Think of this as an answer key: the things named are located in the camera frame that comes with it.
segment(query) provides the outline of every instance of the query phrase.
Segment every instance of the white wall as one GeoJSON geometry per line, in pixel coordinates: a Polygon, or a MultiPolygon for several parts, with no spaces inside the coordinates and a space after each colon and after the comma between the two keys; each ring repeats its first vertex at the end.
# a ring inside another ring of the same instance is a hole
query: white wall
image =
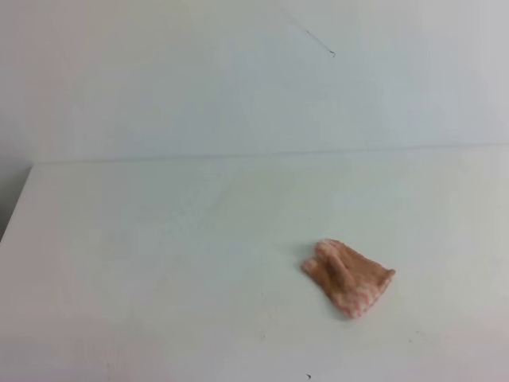
{"type": "Polygon", "coordinates": [[[2,0],[0,141],[28,162],[509,142],[508,10],[2,0]]]}

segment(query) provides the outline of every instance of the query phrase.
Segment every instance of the small towel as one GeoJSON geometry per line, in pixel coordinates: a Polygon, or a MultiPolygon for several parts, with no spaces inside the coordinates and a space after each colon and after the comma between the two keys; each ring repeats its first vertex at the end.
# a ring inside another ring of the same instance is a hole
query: small towel
{"type": "Polygon", "coordinates": [[[366,259],[337,240],[322,240],[302,269],[348,318],[366,313],[388,287],[396,271],[366,259]]]}

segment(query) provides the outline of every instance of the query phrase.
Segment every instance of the folded cloth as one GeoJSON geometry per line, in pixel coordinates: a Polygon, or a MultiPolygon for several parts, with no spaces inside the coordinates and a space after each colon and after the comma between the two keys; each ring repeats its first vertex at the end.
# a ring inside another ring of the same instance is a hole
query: folded cloth
{"type": "Polygon", "coordinates": [[[322,240],[302,269],[349,318],[359,318],[375,304],[396,273],[366,259],[337,240],[322,240]]]}

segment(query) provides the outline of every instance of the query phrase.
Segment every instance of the cloth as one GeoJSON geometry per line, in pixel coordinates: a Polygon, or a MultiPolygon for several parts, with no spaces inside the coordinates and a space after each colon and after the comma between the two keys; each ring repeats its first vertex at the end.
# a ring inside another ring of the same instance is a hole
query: cloth
{"type": "Polygon", "coordinates": [[[348,318],[366,313],[396,273],[337,240],[318,242],[315,256],[306,260],[302,269],[348,318]]]}

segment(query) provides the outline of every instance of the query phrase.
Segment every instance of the table surface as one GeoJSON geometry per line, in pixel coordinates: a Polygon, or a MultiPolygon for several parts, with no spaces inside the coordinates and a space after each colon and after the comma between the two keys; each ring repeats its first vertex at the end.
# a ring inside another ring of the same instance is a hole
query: table surface
{"type": "Polygon", "coordinates": [[[508,229],[505,147],[35,166],[0,379],[506,381],[508,229]],[[322,238],[397,270],[357,321],[299,270],[322,238]]]}

